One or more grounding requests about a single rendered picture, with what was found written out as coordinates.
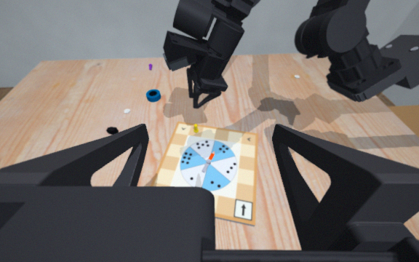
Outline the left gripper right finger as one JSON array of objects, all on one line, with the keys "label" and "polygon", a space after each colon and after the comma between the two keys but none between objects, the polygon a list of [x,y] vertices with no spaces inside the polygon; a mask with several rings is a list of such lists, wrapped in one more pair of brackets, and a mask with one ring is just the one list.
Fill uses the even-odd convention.
[{"label": "left gripper right finger", "polygon": [[[355,223],[404,224],[419,212],[419,168],[282,124],[275,125],[272,142],[301,250],[327,250]],[[288,147],[329,175],[321,202]]]}]

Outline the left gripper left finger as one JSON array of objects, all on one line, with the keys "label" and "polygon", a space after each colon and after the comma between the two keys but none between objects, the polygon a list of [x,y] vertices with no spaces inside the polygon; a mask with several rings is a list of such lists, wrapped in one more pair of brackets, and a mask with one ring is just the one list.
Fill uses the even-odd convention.
[{"label": "left gripper left finger", "polygon": [[0,183],[92,186],[92,175],[132,147],[112,186],[137,186],[149,142],[145,124],[0,169]]}]

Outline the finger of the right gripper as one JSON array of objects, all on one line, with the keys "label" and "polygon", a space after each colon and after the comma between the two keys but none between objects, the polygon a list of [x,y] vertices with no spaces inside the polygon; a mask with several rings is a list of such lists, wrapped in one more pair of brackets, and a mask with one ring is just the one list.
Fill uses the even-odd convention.
[{"label": "finger of the right gripper", "polygon": [[191,78],[191,75],[189,74],[189,68],[186,69],[186,73],[187,73],[187,79],[188,79],[189,98],[193,98],[193,80]]},{"label": "finger of the right gripper", "polygon": [[[198,104],[198,100],[199,100],[199,96],[204,93],[204,94],[208,94],[208,96],[206,96],[205,99],[203,99],[199,104]],[[200,108],[201,106],[203,106],[205,103],[219,97],[222,94],[221,91],[219,90],[215,90],[215,92],[204,92],[204,91],[198,91],[195,88],[195,85],[193,86],[193,108]]]}]

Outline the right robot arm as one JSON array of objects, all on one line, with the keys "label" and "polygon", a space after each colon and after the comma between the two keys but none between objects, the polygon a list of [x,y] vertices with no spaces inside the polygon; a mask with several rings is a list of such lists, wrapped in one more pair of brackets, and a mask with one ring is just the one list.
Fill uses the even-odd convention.
[{"label": "right robot arm", "polygon": [[[199,78],[214,80],[225,60],[220,54],[232,56],[244,34],[241,21],[259,2],[179,0],[173,28],[195,39],[167,31],[163,56],[168,69],[176,71],[193,64]],[[329,56],[327,80],[354,94],[364,92],[402,67],[399,59],[382,57],[378,46],[369,44],[364,13],[369,2],[318,0],[309,19],[295,34],[297,51],[306,58]],[[208,40],[203,39],[214,17],[217,20],[212,32]],[[210,52],[206,43],[218,53]]]}]

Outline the blue ring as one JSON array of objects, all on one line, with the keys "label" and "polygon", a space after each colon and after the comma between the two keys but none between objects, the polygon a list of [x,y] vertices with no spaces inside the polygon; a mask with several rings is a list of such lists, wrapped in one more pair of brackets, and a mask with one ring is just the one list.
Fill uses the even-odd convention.
[{"label": "blue ring", "polygon": [[161,99],[160,91],[158,90],[149,90],[146,93],[146,97],[150,102],[156,102]]}]

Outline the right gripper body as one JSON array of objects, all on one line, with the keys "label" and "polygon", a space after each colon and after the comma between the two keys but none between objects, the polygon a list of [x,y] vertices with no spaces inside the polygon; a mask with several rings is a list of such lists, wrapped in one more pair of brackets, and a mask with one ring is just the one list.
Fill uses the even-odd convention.
[{"label": "right gripper body", "polygon": [[[218,53],[213,48],[210,48],[208,43],[206,43],[206,46],[207,46],[207,49],[210,52],[212,52],[213,54],[216,55]],[[215,90],[219,90],[221,92],[225,92],[227,90],[228,85],[226,84],[226,81],[221,74],[224,71],[224,69],[225,69],[228,61],[230,60],[231,56],[225,57],[225,56],[222,56],[222,54],[220,54],[220,57],[225,59],[225,60],[223,61],[223,63],[221,65],[217,75],[215,76],[214,80],[199,78],[193,64],[189,68],[189,74],[191,75],[191,78],[194,82],[195,88],[198,91],[215,92]]]}]

